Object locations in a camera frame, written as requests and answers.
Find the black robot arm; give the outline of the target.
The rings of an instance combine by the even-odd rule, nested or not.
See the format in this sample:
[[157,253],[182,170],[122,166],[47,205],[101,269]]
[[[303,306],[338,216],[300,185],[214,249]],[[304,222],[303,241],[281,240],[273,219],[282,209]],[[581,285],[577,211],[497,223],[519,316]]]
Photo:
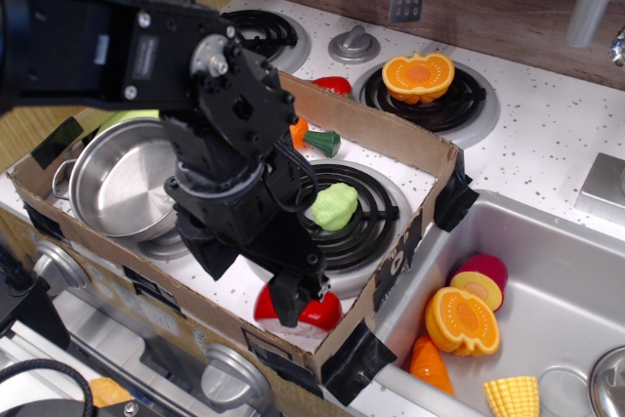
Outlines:
[[298,216],[314,169],[294,148],[292,94],[235,26],[195,0],[1,0],[1,108],[155,109],[177,155],[164,188],[214,278],[238,256],[271,272],[280,323],[327,285]]

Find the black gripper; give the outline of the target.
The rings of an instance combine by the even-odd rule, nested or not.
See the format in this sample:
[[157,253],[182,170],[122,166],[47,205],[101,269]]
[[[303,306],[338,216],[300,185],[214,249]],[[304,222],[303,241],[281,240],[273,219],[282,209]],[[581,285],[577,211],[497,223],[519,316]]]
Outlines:
[[307,208],[300,191],[312,173],[256,170],[236,187],[200,190],[178,170],[165,183],[176,201],[177,228],[200,266],[218,280],[242,255],[271,272],[273,308],[289,328],[299,322],[299,290],[321,302],[330,289],[324,255],[298,221]]

